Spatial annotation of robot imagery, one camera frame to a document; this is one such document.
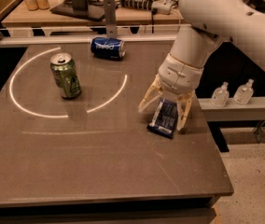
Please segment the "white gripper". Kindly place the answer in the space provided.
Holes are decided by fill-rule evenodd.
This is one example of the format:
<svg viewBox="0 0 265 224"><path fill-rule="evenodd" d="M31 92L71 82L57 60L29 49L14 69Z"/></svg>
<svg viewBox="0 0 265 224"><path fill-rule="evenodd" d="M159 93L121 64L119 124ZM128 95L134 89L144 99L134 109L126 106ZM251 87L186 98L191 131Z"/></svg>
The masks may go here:
<svg viewBox="0 0 265 224"><path fill-rule="evenodd" d="M195 68L179 62L171 54L168 54L140 102L138 112L144 112L151 103L161 97L163 88L173 92L178 95L176 100L178 114L176 129L180 131L185 127L194 96L193 91L199 86L202 71L202 68Z"/></svg>

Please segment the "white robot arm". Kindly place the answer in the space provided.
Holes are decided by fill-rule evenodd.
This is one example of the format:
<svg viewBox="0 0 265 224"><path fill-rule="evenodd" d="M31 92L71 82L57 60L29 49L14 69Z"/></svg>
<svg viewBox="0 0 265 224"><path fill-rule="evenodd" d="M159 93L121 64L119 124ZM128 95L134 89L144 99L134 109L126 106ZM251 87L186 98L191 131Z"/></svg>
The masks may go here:
<svg viewBox="0 0 265 224"><path fill-rule="evenodd" d="M144 111L164 91L172 92L177 95L177 128L182 129L203 67L223 41L265 71L265 14L243 0L179 0L178 6L188 24L179 29L138 110Z"/></svg>

